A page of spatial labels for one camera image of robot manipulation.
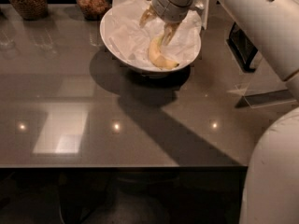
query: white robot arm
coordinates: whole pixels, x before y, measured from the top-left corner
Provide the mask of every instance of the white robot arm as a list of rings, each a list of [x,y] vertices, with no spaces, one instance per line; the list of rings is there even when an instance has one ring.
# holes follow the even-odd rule
[[[299,100],[299,0],[218,0]],[[152,0],[166,24],[179,24],[192,0]]]
[[[299,101],[299,0],[218,0]],[[174,28],[192,0],[152,0]],[[299,223],[299,108],[276,121],[252,154],[240,224]]]

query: glossy countertop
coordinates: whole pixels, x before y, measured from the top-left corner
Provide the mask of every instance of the glossy countertop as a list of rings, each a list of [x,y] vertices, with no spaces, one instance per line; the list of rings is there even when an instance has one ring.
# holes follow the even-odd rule
[[[114,58],[99,21],[76,5],[49,5],[40,21],[0,5],[0,166],[247,166],[263,132],[297,103],[242,102],[234,91],[251,74],[226,45],[233,21],[214,2],[201,55],[160,79]]]

